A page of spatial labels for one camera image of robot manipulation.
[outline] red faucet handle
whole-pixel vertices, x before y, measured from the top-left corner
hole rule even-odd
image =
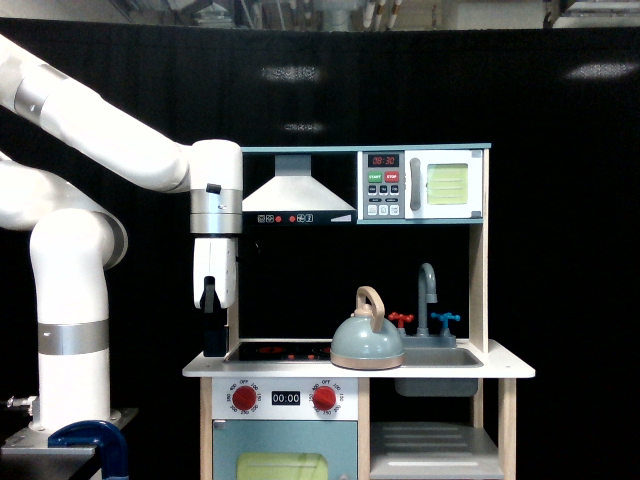
[[[413,322],[413,319],[416,318],[413,315],[403,315],[401,313],[392,312],[389,315],[389,320],[398,320],[398,328],[404,328],[405,323]]]

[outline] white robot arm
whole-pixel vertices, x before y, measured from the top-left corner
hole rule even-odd
[[[38,298],[39,417],[51,433],[111,417],[104,269],[127,250],[122,224],[69,182],[0,152],[0,227],[33,230]]]
[[[136,185],[168,193],[190,190],[191,232],[196,235],[194,304],[212,312],[235,302],[237,235],[242,226],[238,145],[223,140],[179,145],[1,35],[0,103]],[[4,155],[0,227],[34,230],[31,256],[38,322],[46,325],[42,332],[39,327],[39,342],[47,344],[56,335],[63,338],[45,345],[45,350],[67,345],[64,339],[80,338],[87,329],[93,339],[89,344],[71,342],[71,355],[48,350],[39,354],[43,426],[55,430],[72,421],[108,418],[108,302],[102,271],[124,256],[124,228],[63,179]],[[60,288],[49,288],[56,284]],[[226,320],[220,311],[213,323],[212,354],[222,355]],[[73,368],[80,369],[76,371],[65,362],[78,355],[92,360],[74,362]],[[86,411],[78,407],[83,399],[88,400]]]
[[[234,236],[242,227],[238,145],[179,145],[1,35],[0,103],[136,185],[190,190],[191,232],[197,235],[194,304],[211,303],[202,300],[210,297],[212,278],[220,306],[235,302]]]

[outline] black cooktop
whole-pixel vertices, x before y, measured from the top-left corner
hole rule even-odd
[[[329,361],[331,342],[246,342],[231,352],[227,362]]]

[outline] oven window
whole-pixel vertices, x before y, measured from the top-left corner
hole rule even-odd
[[[237,480],[328,480],[327,460],[317,453],[247,452],[238,457]]]
[[[469,165],[430,164],[427,167],[427,203],[463,205],[469,201]]]

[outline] blue clamp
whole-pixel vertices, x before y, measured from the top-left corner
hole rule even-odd
[[[49,448],[93,445],[98,447],[104,480],[128,480],[127,442],[115,425],[85,420],[62,427],[48,440]]]
[[[460,321],[460,315],[452,315],[451,313],[431,313],[431,318],[437,318],[442,322],[442,330],[449,328],[449,320]]]

